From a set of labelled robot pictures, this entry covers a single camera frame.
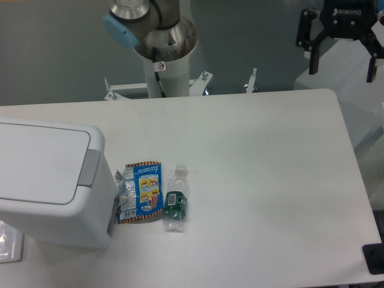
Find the green bottle label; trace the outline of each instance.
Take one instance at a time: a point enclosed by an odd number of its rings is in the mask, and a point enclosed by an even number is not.
[[[187,198],[180,191],[171,191],[167,193],[164,204],[164,215],[169,219],[184,220],[185,209],[187,207]]]

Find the light blue cap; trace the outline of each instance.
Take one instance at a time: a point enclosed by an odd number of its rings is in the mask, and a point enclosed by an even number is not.
[[[126,48],[132,48],[138,45],[139,41],[135,35],[111,15],[105,15],[103,23],[109,35],[111,35],[120,45],[123,45]]]

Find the robotic arm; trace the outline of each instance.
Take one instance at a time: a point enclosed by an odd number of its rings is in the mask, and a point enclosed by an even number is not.
[[[310,38],[312,21],[319,18],[324,29],[315,38]],[[313,8],[301,11],[296,45],[310,54],[310,74],[319,68],[319,47],[327,37],[359,40],[371,55],[367,82],[375,76],[380,59],[384,59],[384,48],[372,31],[373,25],[380,21],[384,25],[384,16],[376,12],[375,0],[324,0],[322,11]]]
[[[189,55],[197,43],[179,0],[109,0],[104,26],[143,59],[150,98],[189,95]]]

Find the blue snack wrapper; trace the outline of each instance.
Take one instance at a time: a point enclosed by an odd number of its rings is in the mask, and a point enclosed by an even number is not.
[[[146,219],[163,210],[160,162],[125,165],[124,177],[117,180],[119,224]]]

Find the bolt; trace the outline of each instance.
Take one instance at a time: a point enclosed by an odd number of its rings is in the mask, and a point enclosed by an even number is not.
[[[104,81],[105,81],[105,83],[106,83],[107,92],[109,92],[109,90],[110,90],[110,86],[109,86],[109,84],[108,84],[108,79],[107,79],[107,78],[104,78]]]

